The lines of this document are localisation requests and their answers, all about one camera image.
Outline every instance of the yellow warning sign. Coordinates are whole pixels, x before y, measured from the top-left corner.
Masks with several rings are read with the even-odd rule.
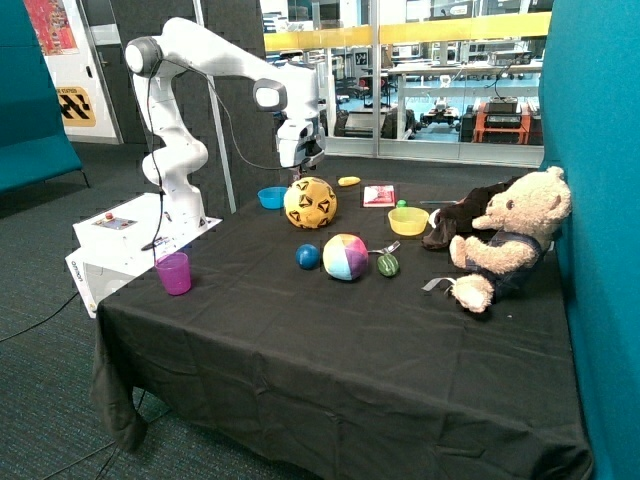
[[[82,87],[56,88],[65,127],[95,127],[96,117],[87,91]]]

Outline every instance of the yellow soccer ball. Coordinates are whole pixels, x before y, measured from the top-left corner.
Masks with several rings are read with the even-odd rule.
[[[327,182],[304,177],[291,184],[284,195],[287,218],[299,228],[320,228],[331,223],[338,210],[338,199]]]

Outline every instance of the blue bowl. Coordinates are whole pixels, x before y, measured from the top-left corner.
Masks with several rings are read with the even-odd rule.
[[[277,210],[284,207],[284,194],[287,193],[287,187],[269,187],[263,188],[258,192],[260,204],[269,210]]]

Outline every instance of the blue ball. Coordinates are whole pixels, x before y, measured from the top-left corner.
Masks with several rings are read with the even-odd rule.
[[[296,250],[296,262],[305,270],[313,270],[320,261],[320,251],[313,245],[305,243]]]

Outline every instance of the purple cup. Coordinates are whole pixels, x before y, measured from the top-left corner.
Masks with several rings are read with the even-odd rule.
[[[191,288],[189,257],[185,253],[165,255],[156,262],[156,270],[169,295],[182,295]]]

